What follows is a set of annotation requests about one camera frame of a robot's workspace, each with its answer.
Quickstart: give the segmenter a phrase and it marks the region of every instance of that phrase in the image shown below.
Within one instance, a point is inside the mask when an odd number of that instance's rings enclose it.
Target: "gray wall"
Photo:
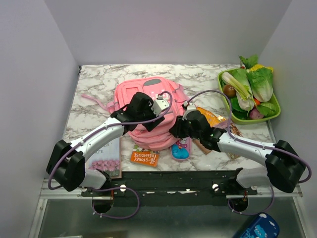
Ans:
[[[260,54],[291,0],[46,0],[81,64],[237,63]]]
[[[289,141],[312,169],[301,187],[317,234],[317,2],[293,0],[261,54],[274,66],[274,90],[282,113],[273,123],[278,139]]]
[[[1,1],[0,237],[26,238],[78,66],[43,0]]]

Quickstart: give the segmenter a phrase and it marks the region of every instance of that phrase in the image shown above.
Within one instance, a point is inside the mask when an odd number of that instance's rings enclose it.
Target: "pink backpack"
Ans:
[[[163,150],[178,140],[169,133],[169,129],[175,124],[176,117],[184,114],[182,104],[188,100],[188,97],[184,94],[183,90],[180,84],[162,77],[125,81],[116,87],[114,101],[107,104],[107,110],[112,113],[122,108],[131,101],[132,96],[136,92],[143,92],[152,97],[153,100],[163,91],[170,92],[173,95],[174,101],[171,110],[164,116],[164,121],[150,132],[141,124],[138,125],[134,131],[128,132],[131,138],[140,147],[151,150]],[[170,98],[168,94],[164,94],[164,97],[169,101]]]

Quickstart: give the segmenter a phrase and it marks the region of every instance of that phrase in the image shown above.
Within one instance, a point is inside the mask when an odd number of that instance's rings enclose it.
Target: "marble tabletop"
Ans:
[[[185,88],[185,93],[191,97],[206,89],[217,89],[217,75],[224,70],[237,68],[233,64],[115,64],[115,65],[84,65],[81,70],[77,89],[64,135],[66,141],[71,141],[85,135],[102,124],[109,113],[99,105],[82,98],[87,94],[98,98],[106,105],[113,101],[116,86],[130,79],[161,76],[173,80]],[[199,96],[195,104],[216,115],[228,117],[220,95],[207,93]],[[245,138],[272,142],[267,123],[253,125],[237,125]],[[130,162],[134,142],[128,136],[121,138],[122,170],[123,171],[203,171],[203,170],[235,170],[237,168],[256,168],[261,165],[243,157],[231,159],[225,153],[211,151],[205,155],[193,143],[191,157],[186,161],[172,159],[170,150],[160,152],[156,168],[138,165]]]

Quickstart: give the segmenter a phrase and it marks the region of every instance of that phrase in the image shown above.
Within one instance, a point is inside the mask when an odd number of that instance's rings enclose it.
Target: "book with pink flowers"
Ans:
[[[86,162],[86,167],[92,170],[106,172],[111,178],[121,177],[120,138],[114,139],[93,154]]]

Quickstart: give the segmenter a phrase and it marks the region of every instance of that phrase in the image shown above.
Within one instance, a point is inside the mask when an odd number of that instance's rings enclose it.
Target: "green bowl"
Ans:
[[[218,88],[219,88],[219,91],[220,91],[220,92],[223,93],[223,90],[222,90],[222,87],[221,87],[221,83],[220,83],[220,80],[222,80],[222,79],[221,79],[221,75],[222,75],[224,72],[231,73],[233,70],[235,70],[235,69],[226,70],[226,71],[223,71],[223,72],[221,72],[220,74],[218,74]],[[229,104],[228,104],[227,100],[225,99],[225,97],[222,97],[222,100],[223,100],[223,103],[224,103],[224,105],[225,105],[227,111],[229,112]],[[271,117],[262,118],[262,119],[255,119],[255,120],[252,120],[252,119],[250,119],[250,120],[241,120],[241,119],[236,118],[236,116],[235,116],[234,114],[232,114],[231,119],[232,119],[232,121],[233,121],[234,123],[240,124],[240,125],[249,125],[249,124],[255,124],[255,123],[264,122],[264,121],[266,121],[266,120],[271,120],[271,119],[273,119],[273,118],[275,118],[275,117],[277,117],[277,116],[280,115],[280,113],[281,113],[281,107],[279,106],[279,103],[278,103],[278,101],[277,101],[276,96],[274,95],[274,93],[273,93],[273,95],[272,95],[272,97],[271,97],[271,99],[270,99],[269,102],[272,103],[272,104],[274,104],[274,105],[277,107],[277,112],[276,112],[276,114],[273,115],[273,116],[271,116]]]

